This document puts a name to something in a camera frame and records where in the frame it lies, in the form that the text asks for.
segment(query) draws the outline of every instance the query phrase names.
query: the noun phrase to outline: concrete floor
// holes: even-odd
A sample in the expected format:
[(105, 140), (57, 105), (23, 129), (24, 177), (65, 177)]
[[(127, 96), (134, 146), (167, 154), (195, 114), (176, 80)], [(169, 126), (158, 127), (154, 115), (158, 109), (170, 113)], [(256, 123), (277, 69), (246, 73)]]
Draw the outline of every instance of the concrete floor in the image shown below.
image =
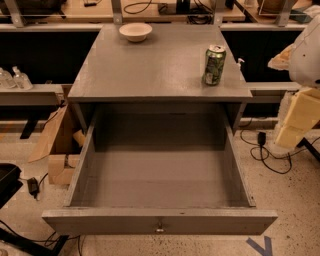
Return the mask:
[[(0, 162), (16, 164), (22, 170), (21, 178), (35, 177), (38, 181), (47, 173), (47, 158), (27, 163), (39, 138), (39, 128), (27, 140), (19, 140), (24, 123), (0, 122)], [(256, 143), (257, 131), (271, 134), (270, 123), (254, 120), (243, 132), (243, 137)], [(312, 130), (306, 138), (313, 141), (320, 136), (320, 130)], [(210, 255), (210, 256), (259, 256), (247, 241), (252, 239), (265, 248), (265, 237), (271, 238), (271, 251), (265, 256), (308, 255), (318, 256), (320, 252), (320, 163), (307, 151), (292, 157), (292, 170), (278, 175), (250, 155), (252, 145), (235, 135), (240, 163), (245, 173), (258, 209), (276, 210), (279, 218), (261, 236), (166, 236), (166, 235), (110, 235), (81, 236), (82, 255)], [(320, 150), (320, 140), (315, 143)], [(286, 170), (285, 160), (266, 160), (275, 169)], [(24, 186), (0, 210), (0, 220), (6, 222), (20, 235), (30, 239), (46, 240), (53, 230), (41, 219), (45, 209), (62, 206), (67, 186), (48, 184), (48, 178), (41, 185), (41, 193), (35, 200)], [(0, 249), (10, 256), (27, 255), (9, 245), (0, 243)], [(68, 241), (60, 255), (79, 255), (76, 240)]]

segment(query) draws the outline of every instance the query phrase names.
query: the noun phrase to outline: drawer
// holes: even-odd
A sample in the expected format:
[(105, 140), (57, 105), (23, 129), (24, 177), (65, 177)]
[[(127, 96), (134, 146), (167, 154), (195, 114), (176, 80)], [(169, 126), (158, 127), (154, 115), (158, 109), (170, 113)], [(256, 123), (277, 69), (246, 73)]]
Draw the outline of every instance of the drawer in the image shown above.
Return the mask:
[(100, 104), (59, 234), (261, 234), (277, 218), (244, 182), (222, 105)]

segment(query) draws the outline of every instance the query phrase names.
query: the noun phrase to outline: can top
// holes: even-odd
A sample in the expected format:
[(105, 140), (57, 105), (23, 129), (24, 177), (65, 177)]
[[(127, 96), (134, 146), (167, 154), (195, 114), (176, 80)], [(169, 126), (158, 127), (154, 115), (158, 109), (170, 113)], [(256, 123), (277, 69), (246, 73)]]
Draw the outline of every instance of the can top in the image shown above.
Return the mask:
[(226, 48), (222, 45), (211, 44), (209, 50), (212, 52), (224, 52)]

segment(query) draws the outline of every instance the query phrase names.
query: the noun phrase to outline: bottle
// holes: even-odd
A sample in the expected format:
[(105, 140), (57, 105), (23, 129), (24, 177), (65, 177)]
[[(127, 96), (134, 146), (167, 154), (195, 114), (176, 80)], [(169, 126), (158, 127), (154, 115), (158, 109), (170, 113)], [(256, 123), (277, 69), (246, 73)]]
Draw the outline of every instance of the bottle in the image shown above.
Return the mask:
[(13, 76), (13, 80), (21, 90), (30, 90), (31, 88), (33, 88), (29, 77), (25, 73), (20, 72), (17, 66), (14, 66), (12, 69), (15, 73), (15, 75)]
[(14, 82), (11, 74), (4, 70), (3, 68), (0, 68), (0, 87), (4, 87), (6, 89), (10, 89), (16, 86), (16, 83)]

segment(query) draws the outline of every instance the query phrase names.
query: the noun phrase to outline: soda can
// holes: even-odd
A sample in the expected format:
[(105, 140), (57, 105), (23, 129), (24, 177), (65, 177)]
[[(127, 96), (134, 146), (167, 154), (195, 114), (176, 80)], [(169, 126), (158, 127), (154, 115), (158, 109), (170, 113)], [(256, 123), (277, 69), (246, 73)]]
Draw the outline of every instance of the soda can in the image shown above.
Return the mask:
[(208, 85), (217, 85), (220, 82), (224, 61), (226, 59), (226, 48), (221, 45), (210, 45), (206, 51), (205, 71), (202, 81)]

